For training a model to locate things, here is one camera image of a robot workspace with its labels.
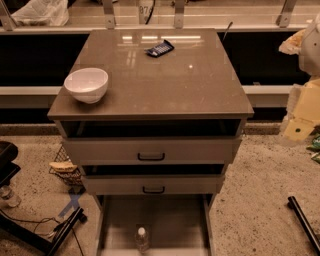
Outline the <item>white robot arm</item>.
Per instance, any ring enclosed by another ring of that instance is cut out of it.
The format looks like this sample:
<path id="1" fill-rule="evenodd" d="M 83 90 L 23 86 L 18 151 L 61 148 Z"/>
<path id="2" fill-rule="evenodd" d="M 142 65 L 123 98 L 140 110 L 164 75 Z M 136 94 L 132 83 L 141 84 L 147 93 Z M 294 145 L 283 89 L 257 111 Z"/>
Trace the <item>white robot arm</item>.
<path id="1" fill-rule="evenodd" d="M 287 115 L 281 126 L 284 138 L 300 142 L 320 124 L 320 14 L 306 29 L 284 41 L 279 51 L 297 54 L 299 68 L 310 75 L 304 85 L 292 86 L 287 101 Z"/>

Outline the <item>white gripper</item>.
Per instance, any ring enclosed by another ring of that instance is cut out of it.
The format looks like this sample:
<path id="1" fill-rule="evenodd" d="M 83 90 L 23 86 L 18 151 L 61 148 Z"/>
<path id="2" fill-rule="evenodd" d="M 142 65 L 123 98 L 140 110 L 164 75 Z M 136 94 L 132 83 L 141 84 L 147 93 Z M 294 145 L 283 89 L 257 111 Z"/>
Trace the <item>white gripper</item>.
<path id="1" fill-rule="evenodd" d="M 301 51 L 305 29 L 299 30 L 279 46 L 279 51 L 294 55 Z M 291 141 L 303 141 L 314 130 L 313 124 L 320 123 L 320 78 L 312 78 L 304 85 L 294 84 L 287 102 L 290 118 L 284 136 Z"/>

